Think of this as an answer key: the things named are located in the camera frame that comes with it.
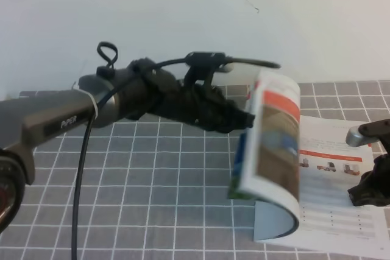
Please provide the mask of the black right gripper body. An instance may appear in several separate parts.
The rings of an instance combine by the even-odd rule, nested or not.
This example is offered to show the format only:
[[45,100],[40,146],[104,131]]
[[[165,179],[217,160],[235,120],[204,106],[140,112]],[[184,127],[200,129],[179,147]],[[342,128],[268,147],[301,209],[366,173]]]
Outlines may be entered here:
[[373,169],[364,173],[348,193],[353,206],[389,206],[389,154],[374,159]]

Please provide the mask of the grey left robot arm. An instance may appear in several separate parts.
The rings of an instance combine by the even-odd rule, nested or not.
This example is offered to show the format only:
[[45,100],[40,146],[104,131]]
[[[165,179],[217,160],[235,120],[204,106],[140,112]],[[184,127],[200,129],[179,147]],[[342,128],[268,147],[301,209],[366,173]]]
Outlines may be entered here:
[[104,66],[71,90],[1,102],[1,228],[16,216],[35,180],[34,148],[86,123],[106,127],[153,114],[208,132],[250,128],[254,116],[211,85],[214,69],[190,67],[184,81],[148,58],[124,69]]

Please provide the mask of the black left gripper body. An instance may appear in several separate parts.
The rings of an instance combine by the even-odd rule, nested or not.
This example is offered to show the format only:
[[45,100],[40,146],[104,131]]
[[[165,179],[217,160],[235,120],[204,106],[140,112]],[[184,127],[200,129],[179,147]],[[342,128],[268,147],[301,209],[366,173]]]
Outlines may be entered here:
[[187,85],[157,65],[149,58],[134,60],[128,65],[128,70],[142,74],[139,81],[145,90],[136,95],[137,105],[127,115],[128,119],[137,121],[145,114],[152,114],[218,133],[253,127],[255,115],[226,99],[219,88],[196,83]]

